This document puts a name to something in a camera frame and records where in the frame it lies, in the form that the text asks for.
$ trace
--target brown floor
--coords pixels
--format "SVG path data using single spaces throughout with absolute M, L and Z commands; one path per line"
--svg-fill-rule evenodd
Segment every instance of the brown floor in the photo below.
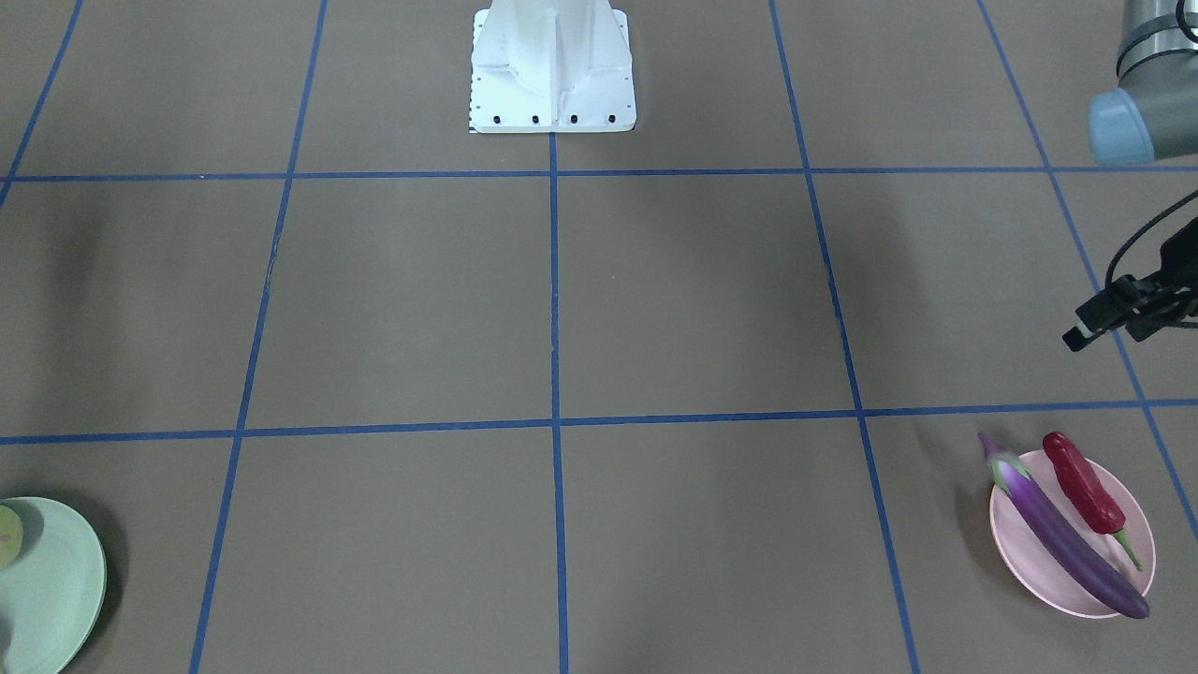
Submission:
M 0 494 L 110 565 L 66 672 L 1193 670 L 1193 335 L 1059 339 L 1198 177 L 1089 157 L 1117 2 L 624 0 L 637 128 L 556 139 L 466 132 L 484 4 L 0 5 Z M 1053 430 L 1146 621 L 994 548 L 975 433 Z

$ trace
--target blue tape line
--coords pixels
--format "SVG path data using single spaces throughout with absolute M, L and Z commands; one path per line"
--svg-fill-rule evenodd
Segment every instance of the blue tape line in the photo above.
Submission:
M 241 406 L 237 412 L 237 431 L 246 429 L 246 419 L 249 414 L 249 400 L 254 391 L 254 376 L 258 370 L 258 356 L 262 342 L 262 332 L 266 327 L 266 310 L 271 299 L 271 275 L 274 272 L 274 262 L 279 254 L 279 239 L 283 236 L 283 226 L 288 215 L 288 204 L 291 198 L 292 176 L 296 170 L 296 162 L 300 157 L 300 142 L 303 138 L 303 123 L 308 113 L 308 98 L 311 95 L 311 83 L 316 74 L 316 59 L 320 54 L 320 40 L 325 29 L 325 14 L 328 10 L 328 0 L 321 0 L 320 11 L 316 14 L 316 29 L 311 40 L 311 51 L 308 55 L 308 72 L 304 75 L 303 93 L 300 97 L 300 111 L 296 115 L 295 134 L 291 139 L 291 156 L 288 159 L 286 180 L 283 183 L 283 195 L 279 199 L 279 213 L 274 223 L 274 235 L 271 241 L 271 255 L 266 265 L 266 279 L 262 283 L 262 295 L 258 305 L 258 318 L 254 326 L 254 341 L 249 351 L 249 364 L 246 366 L 246 387 L 242 391 Z M 229 451 L 229 470 L 225 474 L 224 491 L 220 496 L 220 512 L 217 518 L 216 534 L 212 541 L 212 557 L 208 561 L 208 575 L 204 585 L 204 599 L 200 602 L 200 617 L 195 626 L 195 643 L 192 646 L 190 674 L 199 674 L 200 660 L 204 656 L 204 640 L 207 634 L 208 614 L 212 609 L 212 596 L 216 590 L 217 573 L 220 569 L 220 551 L 224 547 L 225 526 L 229 522 L 229 508 L 232 502 L 234 485 L 237 480 L 237 462 L 241 457 L 242 438 L 238 436 L 232 442 Z
M 229 441 L 237 436 L 236 431 L 147 431 L 140 433 L 79 433 L 54 436 L 10 436 L 0 437 L 0 447 L 5 445 L 67 445 L 83 443 L 144 443 L 152 441 Z
M 903 417 L 952 417 L 973 414 L 1019 414 L 1037 412 L 1139 409 L 1143 405 L 1150 408 L 1193 408 L 1198 399 L 1160 399 L 1140 403 L 1139 401 L 1081 401 L 1064 403 L 1006 403 L 988 406 L 945 406 L 915 408 L 875 408 L 863 409 L 867 418 L 903 418 Z M 556 424 L 562 427 L 585 426 L 646 426 L 668 424 L 736 424 L 755 421 L 804 421 L 819 419 L 853 419 L 855 409 L 831 411 L 794 411 L 761 413 L 714 413 L 714 414 L 662 414 L 628 417 L 575 417 L 562 418 Z M 503 431 L 512 429 L 552 429 L 552 419 L 503 419 L 492 421 L 432 421 L 411 424 L 362 424 L 343 426 L 279 426 L 264 429 L 205 430 L 205 431 L 146 431 L 132 433 L 79 433 L 53 436 L 0 436 L 0 447 L 12 445 L 61 445 L 85 443 L 144 443 L 153 441 L 206 441 L 232 438 L 302 438 L 309 436 L 364 436 L 380 433 L 441 433 L 452 431 Z
M 813 168 L 811 172 L 817 175 L 873 175 L 885 172 L 915 172 L 915 174 L 940 174 L 940 172 L 1045 172 L 1043 166 L 846 166 L 846 168 Z
M 561 284 L 558 274 L 557 134 L 549 134 L 550 408 L 553 430 L 553 521 L 557 540 L 558 672 L 570 672 L 570 623 L 565 566 L 565 486 L 562 473 Z
M 873 490 L 873 505 L 877 509 L 878 527 L 882 533 L 882 542 L 887 552 L 887 565 L 890 569 L 890 582 L 895 595 L 895 606 L 898 609 L 898 620 L 902 624 L 903 640 L 907 646 L 907 660 L 912 674 L 920 674 L 919 655 L 915 650 L 915 636 L 910 626 L 910 618 L 907 612 L 907 599 L 902 587 L 902 575 L 898 571 L 898 560 L 895 555 L 894 540 L 890 536 L 890 520 L 887 516 L 885 499 L 882 494 L 882 484 L 878 480 L 877 464 L 873 461 L 873 447 L 870 441 L 870 431 L 861 405 L 861 393 L 857 382 L 857 371 L 853 366 L 853 352 L 848 341 L 848 329 L 845 324 L 845 314 L 841 310 L 840 293 L 836 290 L 836 273 L 833 268 L 831 254 L 828 250 L 828 238 L 824 232 L 823 215 L 819 212 L 819 200 L 816 195 L 815 177 L 811 172 L 811 160 L 807 157 L 806 138 L 803 134 L 803 121 L 799 116 L 798 99 L 794 95 L 794 84 L 791 78 L 789 60 L 786 56 L 786 44 L 782 40 L 782 26 L 778 18 L 778 5 L 769 0 L 769 13 L 774 22 L 774 40 L 778 42 L 778 56 L 782 65 L 782 79 L 786 81 L 786 95 L 791 103 L 791 116 L 794 121 L 794 135 L 799 144 L 799 156 L 803 159 L 804 177 L 807 183 L 807 196 L 811 200 L 811 214 L 815 218 L 816 235 L 819 238 L 819 254 L 823 257 L 824 267 L 828 269 L 828 291 L 831 296 L 833 310 L 836 314 L 836 323 L 840 328 L 841 347 L 845 352 L 845 371 L 848 375 L 848 385 L 853 394 L 853 408 L 857 417 L 858 431 L 861 437 L 861 448 L 865 453 L 865 463 L 870 472 L 870 487 Z
M 547 177 L 547 170 L 325 170 L 295 174 L 296 180 L 370 180 L 411 177 Z
M 8 180 L 4 184 L 0 184 L 0 206 L 4 206 L 5 199 L 8 198 L 8 189 L 12 188 L 13 177 L 16 177 L 17 170 L 20 169 L 20 160 L 25 158 L 29 140 L 34 136 L 34 127 L 37 126 L 37 119 L 42 115 L 42 108 L 46 107 L 46 98 L 50 95 L 50 87 L 54 86 L 54 78 L 59 75 L 59 67 L 62 66 L 62 59 L 67 54 L 67 47 L 71 44 L 71 37 L 74 35 L 74 28 L 79 22 L 79 12 L 81 10 L 83 0 L 75 0 L 74 10 L 71 11 L 71 19 L 67 20 L 67 29 L 62 34 L 62 42 L 59 43 L 59 51 L 54 55 L 54 63 L 50 65 L 50 72 L 46 75 L 46 84 L 42 85 L 42 92 L 37 96 L 34 111 L 29 115 L 25 133 L 22 134 L 20 144 L 17 145 L 17 154 L 12 158 L 12 165 L 8 166 Z
M 801 168 L 726 168 L 726 169 L 568 169 L 563 177 L 629 177 L 637 175 L 799 175 Z
M 798 421 L 807 419 L 853 419 L 857 411 L 762 412 L 724 414 L 661 414 L 629 417 L 579 417 L 562 420 L 562 426 L 639 426 L 654 424 L 720 424 L 744 421 Z
M 1158 166 L 1158 165 L 1132 165 L 1132 166 L 1058 166 L 1052 170 L 1057 172 L 1194 172 L 1198 166 Z
M 1190 408 L 1198 406 L 1198 399 L 1156 399 L 1146 403 L 1154 408 Z
M 19 175 L 13 182 L 181 182 L 208 180 L 284 180 L 285 172 L 162 172 L 108 175 Z
M 1083 401 L 1076 403 L 1011 403 L 997 406 L 948 406 L 932 408 L 877 408 L 864 411 L 864 414 L 865 417 L 950 417 L 968 414 L 1010 414 L 1093 409 L 1138 409 L 1139 407 L 1139 401 Z
M 220 511 L 217 515 L 216 533 L 212 536 L 212 553 L 208 557 L 208 573 L 204 579 L 204 597 L 200 600 L 200 617 L 195 621 L 195 642 L 192 645 L 190 674 L 199 674 L 200 657 L 204 655 L 204 640 L 208 632 L 208 617 L 212 613 L 212 593 L 217 585 L 217 572 L 220 569 L 220 553 L 224 549 L 224 533 L 229 524 L 229 506 L 232 503 L 232 486 L 237 476 L 237 463 L 241 461 L 241 438 L 234 438 L 229 451 L 229 467 L 225 469 L 224 488 L 220 492 Z
M 1198 172 L 1198 166 L 1053 166 L 1055 172 Z M 1047 172 L 1043 166 L 824 166 L 816 175 Z M 558 177 L 631 177 L 686 175 L 801 175 L 801 166 L 709 169 L 565 169 Z M 547 170 L 345 170 L 297 171 L 294 180 L 404 180 L 419 177 L 547 177 Z M 285 180 L 286 172 L 167 172 L 0 176 L 2 182 L 181 182 L 206 180 Z
M 998 57 L 1003 63 L 1003 69 L 1006 72 L 1006 78 L 1011 84 L 1011 90 L 1015 92 L 1015 98 L 1018 101 L 1019 109 L 1023 111 L 1023 119 L 1027 121 L 1028 129 L 1031 132 L 1031 139 L 1036 144 L 1036 151 L 1040 152 L 1040 158 L 1043 160 L 1045 168 L 1048 170 L 1048 178 L 1052 181 L 1053 192 L 1057 193 L 1057 200 L 1065 215 L 1065 223 L 1069 225 L 1070 235 L 1073 237 L 1073 244 L 1077 247 L 1077 253 L 1081 255 L 1082 263 L 1085 266 L 1085 273 L 1090 279 L 1090 286 L 1095 292 L 1097 292 L 1100 289 L 1099 278 L 1094 271 L 1094 265 L 1090 263 L 1090 255 L 1085 250 L 1085 244 L 1077 230 L 1077 225 L 1073 221 L 1073 215 L 1069 208 L 1069 202 L 1065 199 L 1065 193 L 1061 190 L 1060 182 L 1057 180 L 1057 170 L 1048 159 L 1048 152 L 1045 151 L 1043 142 L 1040 139 L 1040 132 L 1036 129 L 1035 121 L 1031 119 L 1031 111 L 1028 108 L 1027 101 L 1023 98 L 1023 92 L 1019 90 L 1019 84 L 1015 78 L 1015 71 L 1011 68 L 1011 62 L 1008 60 L 1006 51 L 1003 49 L 1003 42 L 998 37 L 998 30 L 994 28 L 994 22 L 991 19 L 990 12 L 986 10 L 986 2 L 985 0 L 976 1 L 978 10 L 981 12 L 982 19 L 986 22 L 986 29 L 990 31 L 990 37 L 994 42 L 994 48 L 998 50 Z M 1173 459 L 1169 456 L 1169 449 L 1166 447 L 1164 439 L 1156 426 L 1156 419 L 1152 417 L 1151 407 L 1144 397 L 1144 389 L 1140 387 L 1139 377 L 1136 375 L 1136 368 L 1132 365 L 1131 357 L 1127 354 L 1123 335 L 1113 333 L 1112 336 L 1115 341 L 1115 347 L 1119 350 L 1119 358 L 1123 359 L 1124 368 L 1127 371 L 1127 378 L 1131 381 L 1132 389 L 1136 391 L 1136 399 L 1144 413 L 1144 420 L 1148 423 L 1148 427 L 1152 432 L 1152 439 L 1156 442 L 1156 449 L 1161 455 L 1161 461 L 1164 463 L 1164 468 L 1169 473 L 1169 479 L 1173 482 L 1173 488 L 1178 494 L 1178 499 L 1181 502 L 1181 510 L 1186 514 L 1186 520 L 1190 523 L 1190 530 L 1194 539 L 1198 540 L 1198 520 L 1194 517 L 1193 506 L 1190 503 L 1190 498 L 1186 496 L 1186 490 L 1181 484 L 1181 479 L 1174 469 Z
M 303 438 L 311 436 L 369 436 L 380 433 L 442 433 L 448 431 L 501 431 L 508 429 L 549 429 L 550 419 L 512 419 L 500 421 L 434 421 L 423 424 L 363 424 L 352 426 L 294 426 L 247 429 L 246 438 Z

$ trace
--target pink plate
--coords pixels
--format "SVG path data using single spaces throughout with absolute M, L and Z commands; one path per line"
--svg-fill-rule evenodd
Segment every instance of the pink plate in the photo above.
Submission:
M 1127 578 L 1132 587 L 1139 590 L 1139 594 L 1146 596 L 1148 589 L 1152 587 L 1152 578 L 1156 576 L 1156 544 L 1152 541 L 1152 530 L 1148 527 L 1144 511 L 1140 510 L 1139 504 L 1123 486 L 1123 482 L 1101 466 L 1090 462 L 1102 486 L 1127 516 L 1124 529 L 1127 532 L 1132 549 L 1136 551 L 1144 571 L 1136 571 L 1127 553 L 1112 536 L 1100 536 L 1085 524 L 1077 509 L 1060 491 L 1052 461 L 1043 451 L 1028 453 L 1019 459 L 1027 464 L 1040 488 L 1057 506 L 1057 510 L 1065 516 L 1065 520 L 1073 526 L 1073 529 L 1082 535 L 1082 539 L 1118 569 L 1124 578 Z M 997 486 L 990 494 L 990 528 L 994 534 L 994 542 L 998 544 L 998 552 L 1003 555 L 1003 561 L 1006 563 L 1011 573 L 1015 573 L 1015 577 L 1045 603 L 1078 618 L 1119 615 L 1090 596 L 1077 584 L 1077 581 L 1065 573 L 1065 570 L 1057 564 L 1057 560 L 1048 554 L 1036 535 L 1023 522 L 1023 517 L 1015 510 L 1010 497 Z

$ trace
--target light blue cap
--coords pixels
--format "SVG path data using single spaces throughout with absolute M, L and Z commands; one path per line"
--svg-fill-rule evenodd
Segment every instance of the light blue cap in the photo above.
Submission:
M 1090 152 L 1102 165 L 1156 159 L 1152 138 L 1136 101 L 1123 89 L 1099 93 L 1090 103 Z

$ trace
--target purple eggplant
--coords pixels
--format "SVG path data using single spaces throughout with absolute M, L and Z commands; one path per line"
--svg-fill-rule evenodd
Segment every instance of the purple eggplant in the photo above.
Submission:
M 1148 618 L 1148 602 L 1091 548 L 1048 500 L 1028 467 L 1011 450 L 979 433 L 994 484 L 1006 492 L 1048 554 L 1094 599 L 1129 618 Z

